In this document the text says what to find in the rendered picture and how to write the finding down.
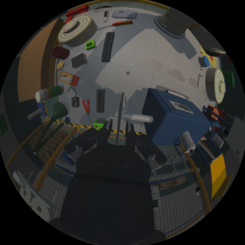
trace screwdriver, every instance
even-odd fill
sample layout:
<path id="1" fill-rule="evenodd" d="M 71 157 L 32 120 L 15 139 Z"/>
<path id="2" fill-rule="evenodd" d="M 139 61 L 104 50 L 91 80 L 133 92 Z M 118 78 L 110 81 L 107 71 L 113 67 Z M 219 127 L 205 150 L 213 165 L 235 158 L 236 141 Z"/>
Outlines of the screwdriver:
<path id="1" fill-rule="evenodd" d="M 86 106 L 84 100 L 82 100 L 82 103 L 83 103 L 83 105 L 84 105 L 85 112 L 86 112 L 87 115 L 90 117 L 90 114 L 89 114 L 89 111 L 90 111 L 90 109 L 89 109 L 89 99 L 87 99 L 87 106 Z"/>
<path id="2" fill-rule="evenodd" d="M 115 22 L 115 23 L 113 23 L 112 25 L 109 25 L 109 26 L 119 26 L 119 25 L 128 25 L 128 24 L 133 24 L 133 21 L 132 20 L 119 21 L 119 22 Z"/>

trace green device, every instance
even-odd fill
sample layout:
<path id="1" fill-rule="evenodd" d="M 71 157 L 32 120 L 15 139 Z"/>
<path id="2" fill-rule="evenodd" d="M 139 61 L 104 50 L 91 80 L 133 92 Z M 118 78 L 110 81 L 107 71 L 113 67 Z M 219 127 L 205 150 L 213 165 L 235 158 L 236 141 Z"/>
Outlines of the green device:
<path id="1" fill-rule="evenodd" d="M 104 125 L 105 122 L 106 122 L 106 119 L 104 119 L 104 118 L 95 119 L 95 121 L 93 123 L 94 128 L 98 128 L 98 129 L 103 128 L 103 125 Z"/>
<path id="2" fill-rule="evenodd" d="M 95 41 L 91 40 L 85 43 L 85 48 L 87 50 L 94 49 L 95 48 Z"/>

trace black cable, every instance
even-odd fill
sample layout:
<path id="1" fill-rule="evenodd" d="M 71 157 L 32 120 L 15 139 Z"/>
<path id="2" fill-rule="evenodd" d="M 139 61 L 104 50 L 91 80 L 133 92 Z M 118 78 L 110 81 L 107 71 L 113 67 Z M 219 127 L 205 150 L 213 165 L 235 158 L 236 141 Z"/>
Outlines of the black cable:
<path id="1" fill-rule="evenodd" d="M 67 90 L 67 92 L 69 92 L 69 90 L 71 89 L 72 87 L 70 87 L 68 90 Z M 76 93 L 76 90 L 74 89 L 74 88 L 72 88 L 74 91 L 75 91 L 75 93 Z"/>

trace black bar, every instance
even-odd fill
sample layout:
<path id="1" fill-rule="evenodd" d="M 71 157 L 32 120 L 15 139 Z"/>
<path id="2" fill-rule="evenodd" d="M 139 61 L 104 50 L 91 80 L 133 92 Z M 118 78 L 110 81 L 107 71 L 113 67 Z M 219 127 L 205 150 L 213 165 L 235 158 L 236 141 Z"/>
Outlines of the black bar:
<path id="1" fill-rule="evenodd" d="M 104 48 L 102 52 L 102 59 L 101 59 L 102 62 L 110 61 L 111 48 L 112 48 L 114 35 L 115 35 L 114 32 L 106 33 Z"/>
<path id="2" fill-rule="evenodd" d="M 96 105 L 97 105 L 97 112 L 104 113 L 104 108 L 105 108 L 105 90 L 104 89 L 97 90 Z"/>

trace barcode label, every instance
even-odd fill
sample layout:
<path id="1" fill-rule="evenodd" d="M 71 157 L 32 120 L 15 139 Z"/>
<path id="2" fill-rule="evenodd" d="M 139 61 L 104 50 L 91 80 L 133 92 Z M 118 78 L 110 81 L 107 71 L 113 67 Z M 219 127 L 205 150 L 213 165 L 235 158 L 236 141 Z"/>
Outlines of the barcode label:
<path id="1" fill-rule="evenodd" d="M 183 110 L 183 111 L 187 111 L 190 112 L 192 114 L 194 114 L 186 105 L 182 105 L 180 103 L 174 102 L 174 101 L 169 101 L 174 107 L 175 109 L 179 109 L 179 110 Z"/>

